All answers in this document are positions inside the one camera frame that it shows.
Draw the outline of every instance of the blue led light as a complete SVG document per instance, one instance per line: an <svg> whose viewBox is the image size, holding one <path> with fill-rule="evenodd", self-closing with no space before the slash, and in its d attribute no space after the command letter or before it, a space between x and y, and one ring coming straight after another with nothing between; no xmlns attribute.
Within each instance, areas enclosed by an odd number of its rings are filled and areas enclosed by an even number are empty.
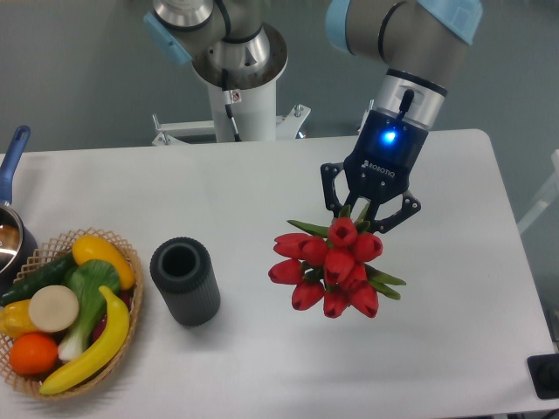
<svg viewBox="0 0 559 419"><path fill-rule="evenodd" d="M396 132L394 132L394 131L387 131L387 132L385 132L381 135L381 140L387 146L392 144L395 139L396 139Z"/></svg>

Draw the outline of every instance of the light blue joint cap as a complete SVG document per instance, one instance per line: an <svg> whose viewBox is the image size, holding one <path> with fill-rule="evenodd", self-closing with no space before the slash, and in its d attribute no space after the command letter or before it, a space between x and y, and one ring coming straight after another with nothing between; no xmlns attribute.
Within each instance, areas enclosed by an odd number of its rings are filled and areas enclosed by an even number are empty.
<svg viewBox="0 0 559 419"><path fill-rule="evenodd" d="M148 13L143 17L143 23L151 39L173 64L185 65L192 61L192 57L181 43L167 31L154 15Z"/></svg>
<svg viewBox="0 0 559 419"><path fill-rule="evenodd" d="M480 0L418 0L440 23L469 45L483 14Z"/></svg>
<svg viewBox="0 0 559 419"><path fill-rule="evenodd" d="M346 18L351 0L333 0L326 13L326 36L334 47L343 52L348 52L346 38Z"/></svg>

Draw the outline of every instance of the orange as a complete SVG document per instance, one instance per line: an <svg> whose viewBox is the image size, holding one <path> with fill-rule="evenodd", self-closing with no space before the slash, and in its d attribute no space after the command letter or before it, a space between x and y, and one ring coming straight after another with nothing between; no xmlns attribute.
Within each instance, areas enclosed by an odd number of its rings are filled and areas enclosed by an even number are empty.
<svg viewBox="0 0 559 419"><path fill-rule="evenodd" d="M21 375L40 374L54 367L58 357L59 347L51 336L29 333L11 347L10 365Z"/></svg>

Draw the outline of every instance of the gray wall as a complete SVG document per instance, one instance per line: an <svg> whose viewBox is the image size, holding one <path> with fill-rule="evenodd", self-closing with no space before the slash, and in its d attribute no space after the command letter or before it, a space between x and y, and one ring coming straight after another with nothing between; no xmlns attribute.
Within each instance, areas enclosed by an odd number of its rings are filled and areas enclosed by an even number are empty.
<svg viewBox="0 0 559 419"><path fill-rule="evenodd" d="M312 137L354 134L386 67L343 55L324 36L326 0L272 0L266 18L290 52L278 111L313 109ZM552 173L559 148L559 2L486 0L485 16L436 129L492 138L517 217ZM28 124L30 151L147 146L150 115L208 120L204 87L150 43L149 0L0 2L0 152ZM559 203L524 244L545 306L559 306Z"/></svg>

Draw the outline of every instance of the bok choy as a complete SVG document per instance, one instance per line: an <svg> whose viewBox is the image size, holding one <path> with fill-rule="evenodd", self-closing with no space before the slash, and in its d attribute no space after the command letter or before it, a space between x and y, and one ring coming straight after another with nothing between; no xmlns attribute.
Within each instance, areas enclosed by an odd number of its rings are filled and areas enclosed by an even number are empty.
<svg viewBox="0 0 559 419"><path fill-rule="evenodd" d="M97 323L107 312L107 304L99 291L108 286L114 294L121 290L116 269L101 260L90 260L80 266L64 283L78 297L79 314L59 345L59 358L63 362L80 356L89 346L89 337Z"/></svg>

